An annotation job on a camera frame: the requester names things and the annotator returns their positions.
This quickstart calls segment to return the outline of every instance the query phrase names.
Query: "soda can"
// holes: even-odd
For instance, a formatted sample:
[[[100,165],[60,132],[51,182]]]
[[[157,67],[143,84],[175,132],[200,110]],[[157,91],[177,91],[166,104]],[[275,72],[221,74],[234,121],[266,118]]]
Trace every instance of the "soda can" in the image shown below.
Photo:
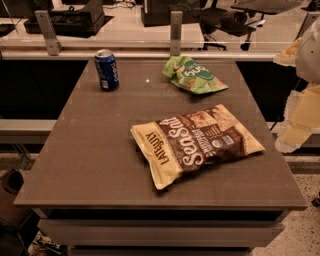
[[[118,89],[119,75],[116,58],[113,53],[110,50],[99,50],[94,60],[102,90],[113,91]]]

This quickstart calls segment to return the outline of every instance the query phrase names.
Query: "green snack bag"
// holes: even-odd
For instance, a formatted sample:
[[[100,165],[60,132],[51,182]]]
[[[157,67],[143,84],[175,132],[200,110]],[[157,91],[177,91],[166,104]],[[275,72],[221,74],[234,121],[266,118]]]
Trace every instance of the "green snack bag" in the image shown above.
[[[205,67],[186,56],[170,57],[162,73],[177,87],[194,94],[217,92],[228,88]]]

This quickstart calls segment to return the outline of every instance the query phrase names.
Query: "table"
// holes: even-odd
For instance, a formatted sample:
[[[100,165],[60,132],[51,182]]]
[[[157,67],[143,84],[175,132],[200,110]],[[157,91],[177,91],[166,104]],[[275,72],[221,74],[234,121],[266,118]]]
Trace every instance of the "table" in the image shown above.
[[[266,246],[290,211],[307,207],[236,65],[202,60],[230,88],[197,96],[169,83],[164,64],[119,59],[120,88],[106,93],[89,61],[15,200],[34,208],[40,229],[58,244],[233,247],[243,253]],[[266,151],[205,167],[156,191],[131,126],[216,104],[224,104]]]

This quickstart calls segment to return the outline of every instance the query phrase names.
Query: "white desk surface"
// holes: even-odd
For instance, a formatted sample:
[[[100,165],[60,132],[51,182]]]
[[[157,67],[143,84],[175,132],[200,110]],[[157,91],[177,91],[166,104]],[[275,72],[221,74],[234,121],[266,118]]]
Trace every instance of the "white desk surface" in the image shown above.
[[[67,10],[68,6],[60,6],[56,10]],[[144,27],[141,21],[141,6],[133,9],[108,9],[104,6],[107,16],[114,18],[105,24],[96,36],[78,38],[57,36],[63,47],[90,48],[168,48],[170,47],[170,26]],[[3,47],[43,47],[45,42],[41,34],[28,34],[23,23],[25,19],[18,20],[17,31],[0,39]],[[2,23],[9,23],[8,19],[0,19]],[[199,24],[183,24],[181,33],[182,48],[198,48],[203,46],[203,36]]]

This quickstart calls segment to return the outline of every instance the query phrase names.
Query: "chip bag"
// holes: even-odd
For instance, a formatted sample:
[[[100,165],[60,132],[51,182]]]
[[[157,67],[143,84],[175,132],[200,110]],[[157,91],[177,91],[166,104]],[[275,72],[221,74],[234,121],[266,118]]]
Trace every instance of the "chip bag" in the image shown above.
[[[172,56],[162,73],[177,87],[194,94],[217,92],[228,88],[205,67],[186,56]]]
[[[204,164],[265,150],[223,105],[134,125],[131,132],[149,162],[159,190]]]

